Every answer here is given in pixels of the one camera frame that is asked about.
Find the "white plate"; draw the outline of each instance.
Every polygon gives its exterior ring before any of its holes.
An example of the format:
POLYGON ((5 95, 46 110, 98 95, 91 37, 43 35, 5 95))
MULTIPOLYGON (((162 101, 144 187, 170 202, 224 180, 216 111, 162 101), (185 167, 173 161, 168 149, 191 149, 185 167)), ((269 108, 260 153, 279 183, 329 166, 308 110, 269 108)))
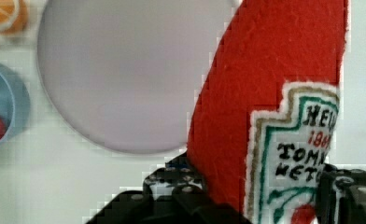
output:
POLYGON ((44 87, 94 143, 130 153, 176 149, 232 17, 226 0, 51 0, 38 35, 44 87))

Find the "white surface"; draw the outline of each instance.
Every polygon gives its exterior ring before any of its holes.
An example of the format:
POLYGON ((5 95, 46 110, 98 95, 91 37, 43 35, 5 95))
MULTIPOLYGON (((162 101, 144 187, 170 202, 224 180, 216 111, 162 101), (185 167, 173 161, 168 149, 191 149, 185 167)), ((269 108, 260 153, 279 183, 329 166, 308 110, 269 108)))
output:
MULTIPOLYGON (((21 75, 32 101, 27 130, 0 148, 0 224, 83 223, 111 194, 141 186, 157 164, 180 154, 179 150, 154 156, 112 153, 67 127, 47 101, 35 66, 36 13, 44 5, 45 0, 31 0, 34 22, 24 34, 28 38, 16 38, 14 45, 3 40, 0 48, 0 63, 21 75)), ((363 168, 366 2, 354 1, 352 11, 351 51, 345 55, 344 117, 337 127, 337 149, 331 153, 331 162, 363 168)))

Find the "green stitching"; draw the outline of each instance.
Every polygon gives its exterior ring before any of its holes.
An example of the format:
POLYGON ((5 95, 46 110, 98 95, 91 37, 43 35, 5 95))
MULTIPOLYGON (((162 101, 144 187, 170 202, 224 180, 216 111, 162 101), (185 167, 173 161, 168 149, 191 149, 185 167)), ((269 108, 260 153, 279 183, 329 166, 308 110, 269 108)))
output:
POLYGON ((281 132, 281 131, 297 131, 301 128, 302 126, 302 118, 303 118, 303 107, 305 105, 306 102, 315 102, 315 103, 320 103, 323 105, 328 105, 330 107, 332 107, 335 111, 337 111, 337 113, 339 113, 338 107, 337 105, 328 102, 328 101, 324 101, 319 97, 309 97, 309 96, 303 96, 300 97, 299 100, 299 119, 298 122, 296 124, 296 126, 292 127, 292 128, 286 128, 286 127, 270 127, 267 126, 265 129, 265 145, 264 145, 264 152, 261 158, 261 171, 260 171, 260 201, 259 201, 259 218, 258 221, 259 223, 261 223, 261 209, 263 207, 263 191, 264 191, 264 178, 265 178, 265 164, 266 164, 266 160, 267 160, 267 155, 268 155, 268 147, 270 145, 270 140, 271 140, 271 134, 273 132, 281 132))
POLYGON ((282 197, 285 193, 289 193, 290 191, 296 191, 296 192, 312 192, 315 193, 316 188, 313 187, 294 187, 294 188, 289 188, 289 189, 283 189, 283 190, 273 190, 273 192, 271 192, 267 203, 270 204, 274 199, 280 198, 282 197))
POLYGON ((310 187, 291 188, 291 189, 285 189, 285 190, 282 190, 282 191, 274 190, 273 193, 276 192, 276 191, 278 191, 278 193, 275 194, 275 195, 279 195, 279 196, 282 196, 284 193, 287 193, 288 191, 297 191, 297 192, 294 193, 292 196, 290 196, 286 201, 284 201, 279 208, 276 208, 275 209, 275 211, 274 211, 274 224, 276 224, 282 218, 282 216, 285 215, 284 207, 293 198, 295 198, 295 197, 297 197, 297 196, 299 196, 301 194, 304 194, 304 193, 311 193, 311 199, 308 202, 308 203, 310 203, 310 202, 312 202, 314 200, 314 195, 315 195, 315 188, 310 188, 310 187))

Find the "white embroidered label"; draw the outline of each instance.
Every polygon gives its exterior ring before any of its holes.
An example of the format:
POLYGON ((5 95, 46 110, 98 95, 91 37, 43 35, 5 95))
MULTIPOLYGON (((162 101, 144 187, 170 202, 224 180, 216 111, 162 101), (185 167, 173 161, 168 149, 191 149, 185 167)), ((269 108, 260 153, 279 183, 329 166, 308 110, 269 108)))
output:
POLYGON ((253 223, 290 223, 313 204, 338 115, 335 87, 289 83, 278 112, 251 115, 246 215, 253 223))

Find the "orange slice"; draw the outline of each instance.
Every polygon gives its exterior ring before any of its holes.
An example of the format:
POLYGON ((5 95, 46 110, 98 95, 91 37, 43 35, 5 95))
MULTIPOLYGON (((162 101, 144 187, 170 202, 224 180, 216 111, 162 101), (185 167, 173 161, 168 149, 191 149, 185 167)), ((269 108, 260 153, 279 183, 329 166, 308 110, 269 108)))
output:
POLYGON ((0 34, 14 34, 25 27, 28 11, 23 0, 0 0, 0 34))

